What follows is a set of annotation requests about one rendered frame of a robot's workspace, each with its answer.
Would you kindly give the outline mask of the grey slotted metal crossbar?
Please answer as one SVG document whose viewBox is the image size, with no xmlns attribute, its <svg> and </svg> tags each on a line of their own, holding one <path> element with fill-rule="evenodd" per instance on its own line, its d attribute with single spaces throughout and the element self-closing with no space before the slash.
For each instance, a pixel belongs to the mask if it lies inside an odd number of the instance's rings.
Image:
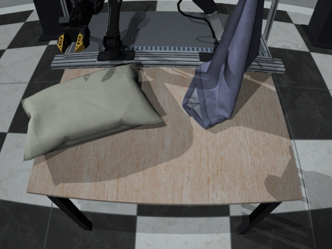
<svg viewBox="0 0 332 249">
<path fill-rule="evenodd" d="M 51 68 L 86 68 L 86 67 L 115 67 L 136 63 L 137 66 L 158 67 L 197 67 L 204 62 L 199 56 L 171 56 L 171 55 L 134 55 L 134 60 L 127 61 L 97 61 L 98 56 L 63 58 L 64 54 L 56 55 Z M 247 71 L 269 72 L 284 74 L 285 67 L 281 59 L 271 61 L 254 60 Z"/>
</svg>

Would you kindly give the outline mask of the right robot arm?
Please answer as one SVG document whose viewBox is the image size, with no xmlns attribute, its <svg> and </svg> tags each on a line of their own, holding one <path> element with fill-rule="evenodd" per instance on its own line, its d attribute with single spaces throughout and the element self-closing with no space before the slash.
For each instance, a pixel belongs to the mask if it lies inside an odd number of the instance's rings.
<svg viewBox="0 0 332 249">
<path fill-rule="evenodd" d="M 78 18 L 85 19 L 88 24 L 92 15 L 98 15 L 103 9 L 105 0 L 73 0 L 76 10 L 73 10 L 68 17 L 60 17 L 59 24 L 63 27 L 74 27 L 82 25 Z M 122 0 L 107 0 L 108 22 L 103 40 L 104 48 L 109 51 L 100 51 L 97 61 L 127 61 L 134 60 L 134 50 L 121 51 L 123 45 L 120 40 L 119 16 Z M 110 52 L 110 54 L 109 54 Z"/>
</svg>

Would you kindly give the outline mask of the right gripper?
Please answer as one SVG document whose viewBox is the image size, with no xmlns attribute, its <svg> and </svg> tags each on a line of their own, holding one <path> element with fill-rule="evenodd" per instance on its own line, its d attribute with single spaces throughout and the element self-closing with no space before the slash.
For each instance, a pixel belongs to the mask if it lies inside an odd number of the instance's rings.
<svg viewBox="0 0 332 249">
<path fill-rule="evenodd" d="M 71 42 L 77 42 L 75 48 L 76 52 L 85 50 L 90 45 L 88 22 L 82 18 L 78 18 L 78 20 L 82 25 L 65 27 L 65 32 L 61 32 L 61 34 L 58 35 L 57 46 L 62 53 L 64 53 L 64 51 L 69 47 Z"/>
</svg>

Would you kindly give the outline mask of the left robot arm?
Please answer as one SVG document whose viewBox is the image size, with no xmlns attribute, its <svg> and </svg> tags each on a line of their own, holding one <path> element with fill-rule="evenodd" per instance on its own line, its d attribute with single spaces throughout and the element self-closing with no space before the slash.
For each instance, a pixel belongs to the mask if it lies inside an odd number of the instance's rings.
<svg viewBox="0 0 332 249">
<path fill-rule="evenodd" d="M 214 42 L 215 47 L 213 48 L 213 53 L 207 53 L 207 52 L 199 53 L 199 60 L 201 62 L 208 62 L 212 60 L 214 53 L 218 47 L 218 43 L 220 42 L 225 29 L 219 17 L 217 11 L 218 10 L 217 5 L 213 0 L 192 0 L 192 1 L 204 11 L 215 34 L 216 41 Z"/>
</svg>

